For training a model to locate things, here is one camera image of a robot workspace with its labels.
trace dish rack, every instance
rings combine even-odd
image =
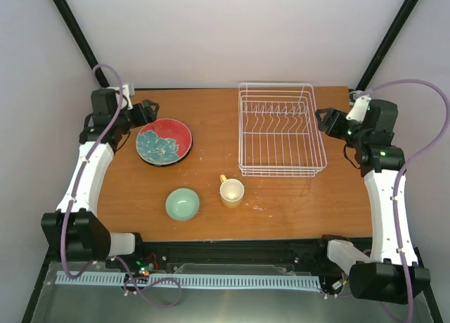
[[[313,177],[326,167],[310,84],[239,85],[239,168],[244,176]]]

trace plate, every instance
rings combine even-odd
[[[139,156],[154,166],[168,166],[183,160],[192,148],[192,134],[175,119],[158,119],[142,127],[136,138]]]

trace gray floor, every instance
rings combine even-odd
[[[328,299],[318,293],[279,290],[183,291],[173,308],[159,309],[120,287],[53,284],[51,266],[34,314],[34,323],[97,322],[391,322],[380,304],[368,300]],[[169,303],[176,289],[151,289],[151,300]],[[405,305],[388,305],[400,318]],[[414,322],[432,322],[423,294],[415,299]]]

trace wooden table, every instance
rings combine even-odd
[[[346,87],[317,87],[315,92],[318,108],[349,109]],[[110,231],[140,232],[145,241],[371,236],[364,181],[343,158],[342,140],[323,136],[328,166],[314,178],[242,177],[237,89],[137,92],[134,102],[142,99],[160,104],[159,118],[188,125],[194,145],[180,163],[153,167],[139,158],[139,129],[132,131],[106,172],[98,202],[98,216]],[[241,206],[222,205],[221,173],[244,183]],[[171,219],[165,211],[166,197],[180,187],[200,197],[199,213],[186,222]]]

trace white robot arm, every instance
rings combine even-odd
[[[156,103],[148,100],[133,105],[128,84],[123,86],[123,99],[118,99],[117,90],[117,87],[111,87],[92,92],[93,113],[86,117],[79,136],[79,157],[69,188],[56,212],[45,213],[41,220],[49,250],[55,255],[60,253],[60,238],[65,234],[67,260],[104,260],[108,256],[128,255],[134,252],[136,240],[140,239],[137,233],[110,233],[97,218],[97,202],[103,178],[122,135],[129,133],[132,128],[155,121],[159,109]],[[122,105],[114,124],[105,131],[105,136],[87,160],[87,153],[113,120],[120,100]],[[76,193],[72,197],[74,186]],[[64,232],[63,217],[69,209],[67,232]]]
[[[319,129],[328,136],[345,141],[355,148],[371,202],[373,242],[370,256],[350,241],[329,239],[327,257],[349,275],[350,289],[357,298],[393,303],[406,302],[404,273],[394,225],[392,195],[394,181],[404,164],[403,151],[391,145],[397,119],[397,105],[389,101],[361,96],[349,113],[333,108],[316,111]],[[402,251],[413,275],[415,295],[430,282],[430,273],[419,267],[418,257],[409,236],[404,202],[405,176],[397,194]]]

